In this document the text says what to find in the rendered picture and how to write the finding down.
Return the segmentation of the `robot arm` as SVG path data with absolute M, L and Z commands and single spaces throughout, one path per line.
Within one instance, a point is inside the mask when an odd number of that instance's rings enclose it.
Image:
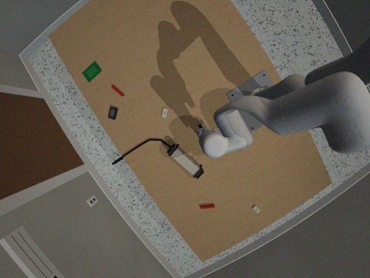
M 370 37 L 354 52 L 311 71 L 306 77 L 292 74 L 276 85 L 256 89 L 249 96 L 218 108 L 213 116 L 218 127 L 211 131 L 203 128 L 199 144 L 210 158 L 247 148 L 253 138 L 239 114 L 241 110 L 278 135 L 320 127 L 333 151 L 368 150 L 368 86 Z

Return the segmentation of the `green rectangular block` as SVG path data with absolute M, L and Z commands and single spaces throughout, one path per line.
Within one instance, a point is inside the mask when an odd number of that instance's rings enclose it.
M 100 72 L 102 69 L 99 67 L 97 62 L 93 62 L 89 67 L 87 67 L 82 74 L 85 76 L 88 82 L 93 80 Z

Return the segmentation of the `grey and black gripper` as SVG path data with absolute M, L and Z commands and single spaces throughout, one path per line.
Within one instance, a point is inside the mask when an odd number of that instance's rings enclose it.
M 196 133 L 197 133 L 197 136 L 200 138 L 201 134 L 202 134 L 202 129 L 205 128 L 206 130 L 209 130 L 209 128 L 207 126 L 204 126 L 202 127 L 201 124 L 198 125 L 200 128 L 196 130 Z M 210 130 L 209 130 L 210 131 Z

